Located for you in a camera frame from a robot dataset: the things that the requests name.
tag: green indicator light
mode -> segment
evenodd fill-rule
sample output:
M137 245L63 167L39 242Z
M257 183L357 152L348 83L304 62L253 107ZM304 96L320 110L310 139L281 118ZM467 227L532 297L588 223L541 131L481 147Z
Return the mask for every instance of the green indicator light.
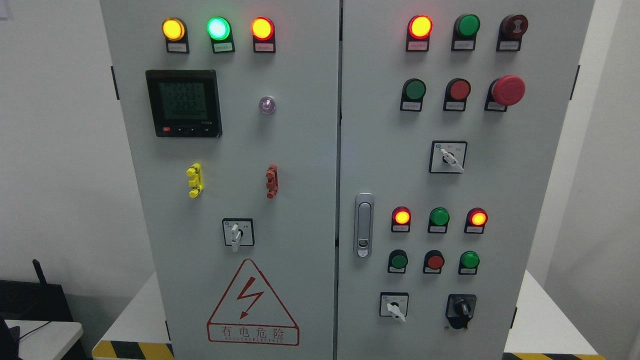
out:
M463 38L474 36L480 30L480 19L475 15L462 15L456 21L456 32Z
M424 96L427 92L426 86L421 81L412 81L406 86L404 91L411 100L417 100Z
M402 255L396 255L391 259L391 266L393 266L396 269L404 268L407 263L408 263L407 258Z
M460 257L460 263L465 268L473 269L480 264L480 257L475 251L467 251Z
M444 226L449 222L449 212L445 208L437 208L431 212L429 217L433 225Z
M207 23L207 32L213 40L224 40L231 33L231 25L223 17L212 17Z

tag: warning sign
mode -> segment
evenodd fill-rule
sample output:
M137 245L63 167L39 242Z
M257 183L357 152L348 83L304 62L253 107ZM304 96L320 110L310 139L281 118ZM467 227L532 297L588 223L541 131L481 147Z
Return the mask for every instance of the warning sign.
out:
M245 259L207 323L209 341L298 346L300 328L251 259Z

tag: yellow terminal block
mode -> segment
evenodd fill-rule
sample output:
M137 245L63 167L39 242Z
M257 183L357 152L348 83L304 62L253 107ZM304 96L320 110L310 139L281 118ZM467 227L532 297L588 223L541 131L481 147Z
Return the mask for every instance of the yellow terminal block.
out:
M188 185L191 187L191 191L189 191L189 197L195 199L202 193L202 189L204 188L202 184L202 168L199 163L195 163L191 165L187 171L187 176L189 177Z

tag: red emergency stop button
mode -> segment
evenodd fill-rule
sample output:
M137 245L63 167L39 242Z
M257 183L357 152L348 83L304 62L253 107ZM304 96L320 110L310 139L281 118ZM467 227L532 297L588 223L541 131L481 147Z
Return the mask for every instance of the red emergency stop button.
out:
M520 40L528 28L529 21L525 15L509 15L500 24L502 35L511 40Z
M423 274L440 274L444 266L444 256L438 250L431 250L424 256Z
M524 80L519 76L502 76L492 86L493 100L503 106L515 105L524 97Z

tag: lightning bolt symbol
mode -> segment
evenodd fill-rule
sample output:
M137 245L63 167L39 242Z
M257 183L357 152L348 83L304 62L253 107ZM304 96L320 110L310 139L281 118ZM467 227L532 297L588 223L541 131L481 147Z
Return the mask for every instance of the lightning bolt symbol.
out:
M237 300L246 299L248 297L255 296L255 299L253 300L251 305L249 305L249 307L247 307L246 310L244 310L240 314L240 319L242 319L245 316L249 315L249 309L251 309L251 307L255 304L255 302L258 301L258 299L262 296L262 294L264 294L264 291L260 291L259 293L253 293L253 294L249 294L249 295L245 295L244 294L247 290L249 290L249 288L251 287L251 285L253 284L254 281L255 281L255 278L253 276L251 276L249 278L249 280L246 282L246 284L245 284L244 288L242 289L242 291L240 291L240 295L238 295Z

